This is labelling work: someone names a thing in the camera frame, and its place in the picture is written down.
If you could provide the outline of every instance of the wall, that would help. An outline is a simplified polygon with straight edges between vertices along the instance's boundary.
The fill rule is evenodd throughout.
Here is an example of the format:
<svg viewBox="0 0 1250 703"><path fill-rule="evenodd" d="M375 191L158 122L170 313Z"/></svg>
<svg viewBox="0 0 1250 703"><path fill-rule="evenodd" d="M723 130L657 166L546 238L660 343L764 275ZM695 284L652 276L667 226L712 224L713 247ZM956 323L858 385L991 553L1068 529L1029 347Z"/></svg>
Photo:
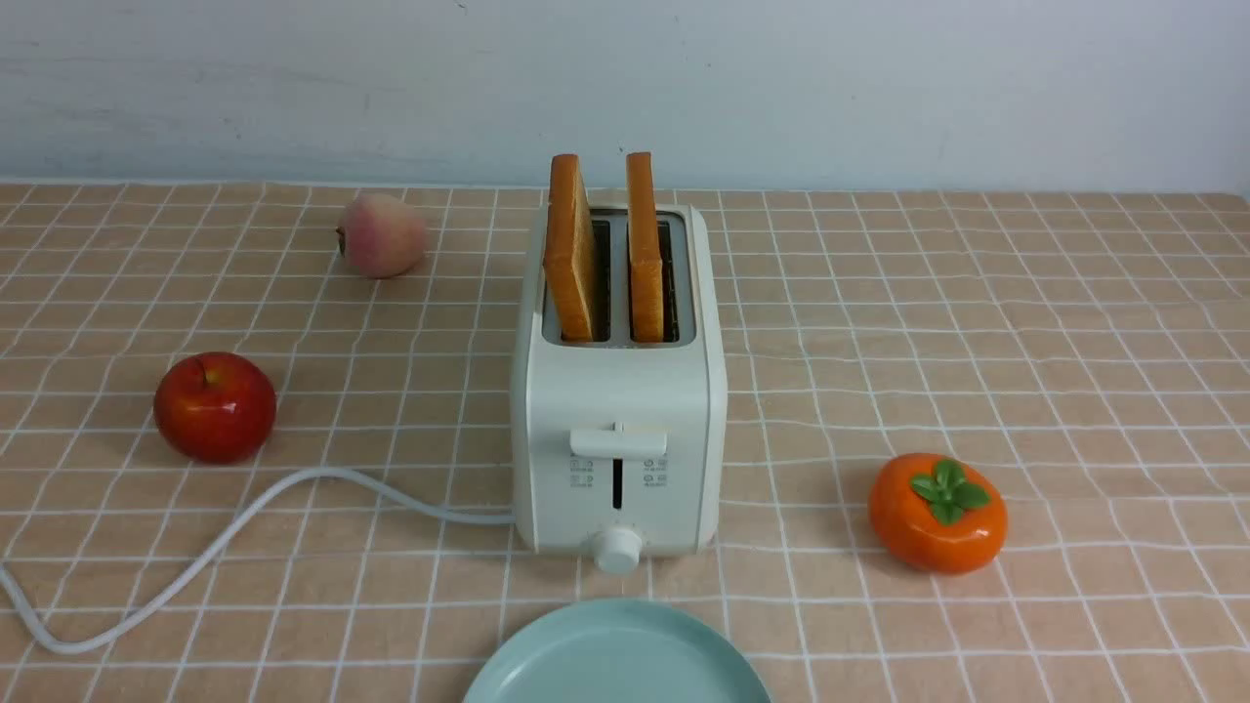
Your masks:
<svg viewBox="0 0 1250 703"><path fill-rule="evenodd" d="M5 0L0 175L1250 191L1245 0Z"/></svg>

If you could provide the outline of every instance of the persimmon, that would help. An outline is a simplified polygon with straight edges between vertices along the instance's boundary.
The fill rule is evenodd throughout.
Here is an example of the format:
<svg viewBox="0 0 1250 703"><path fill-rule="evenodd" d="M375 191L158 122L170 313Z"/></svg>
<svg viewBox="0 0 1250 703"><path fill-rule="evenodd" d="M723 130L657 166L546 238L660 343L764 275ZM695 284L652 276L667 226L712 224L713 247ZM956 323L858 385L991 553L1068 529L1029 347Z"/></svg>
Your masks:
<svg viewBox="0 0 1250 703"><path fill-rule="evenodd" d="M989 564L1008 537L1008 509L998 489L941 454L890 459L872 484L868 515L890 554L945 574Z"/></svg>

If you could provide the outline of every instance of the toast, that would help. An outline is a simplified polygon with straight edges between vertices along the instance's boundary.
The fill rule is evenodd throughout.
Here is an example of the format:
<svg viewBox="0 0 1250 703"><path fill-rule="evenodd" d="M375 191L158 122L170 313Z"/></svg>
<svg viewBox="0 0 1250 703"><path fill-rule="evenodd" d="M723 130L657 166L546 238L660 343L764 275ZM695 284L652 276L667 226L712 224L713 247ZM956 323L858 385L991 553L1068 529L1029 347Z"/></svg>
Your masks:
<svg viewBox="0 0 1250 703"><path fill-rule="evenodd" d="M651 154L625 158L629 183L630 326L634 341L664 341L664 256L655 216Z"/></svg>
<svg viewBox="0 0 1250 703"><path fill-rule="evenodd" d="M576 154L559 154L551 159L542 270L565 341L588 343L604 336L600 303L608 281L599 264L581 164Z"/></svg>

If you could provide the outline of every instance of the white cable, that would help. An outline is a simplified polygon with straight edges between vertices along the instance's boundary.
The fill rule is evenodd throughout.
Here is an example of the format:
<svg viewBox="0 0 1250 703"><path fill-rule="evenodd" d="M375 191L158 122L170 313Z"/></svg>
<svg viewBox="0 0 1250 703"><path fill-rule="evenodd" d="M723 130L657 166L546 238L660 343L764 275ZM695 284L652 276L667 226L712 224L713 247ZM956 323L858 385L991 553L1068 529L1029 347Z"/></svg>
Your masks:
<svg viewBox="0 0 1250 703"><path fill-rule="evenodd" d="M361 485L376 493L390 498L391 500L416 510L418 513L424 513L431 518L438 518L440 520L448 520L452 523L468 523L476 525L509 525L515 522L511 513L496 513L496 514L474 514L474 513L459 513L456 510L448 510L446 508L439 508L436 505L430 505L428 503L421 503L420 500L405 495L399 490L386 485L385 483L371 479L360 472L354 472L351 469L335 469L335 468L319 468L319 469L301 469L294 474L284 478L282 480L269 487L268 490L260 494L241 515L235 518L226 529L221 530L212 544L204 550L202 554L182 572L172 583L165 587L165 590L160 592L155 598L148 602L146 605L140 608L129 618L125 618L112 628L81 642L62 642L52 637L44 623L39 620L39 615L35 609L31 608L30 602L26 599L26 594L22 593L21 587L14 580L9 570L0 565L0 587L4 587L5 593L9 594L9 599L12 600L14 609L18 610L18 617L21 618L22 624L30 630L30 634L49 652L54 654L81 654L84 652L90 652L96 647L109 644L110 642L118 639L122 634L130 632L135 625L148 619L149 615L160 609L161 605L169 602L170 598L178 595L188 583L216 555L218 552L225 548L230 539L238 533L248 520L254 518L256 513L260 512L270 500L278 497L279 493L286 490L288 488L295 485L296 483L315 479L315 478L341 478L344 480L350 480L356 485Z"/></svg>

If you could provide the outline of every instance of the toaster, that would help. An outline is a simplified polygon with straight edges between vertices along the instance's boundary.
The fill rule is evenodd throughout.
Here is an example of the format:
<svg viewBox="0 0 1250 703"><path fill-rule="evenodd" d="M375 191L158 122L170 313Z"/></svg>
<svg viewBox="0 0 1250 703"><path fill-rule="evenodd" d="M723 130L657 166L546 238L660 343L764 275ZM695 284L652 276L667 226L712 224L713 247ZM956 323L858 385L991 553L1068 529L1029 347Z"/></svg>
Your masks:
<svg viewBox="0 0 1250 703"><path fill-rule="evenodd" d="M656 205L665 333L630 334L629 204L589 200L608 281L608 335L562 340L544 275L549 206L530 234L511 364L512 509L539 554L624 574L699 552L716 532L728 383L708 224Z"/></svg>

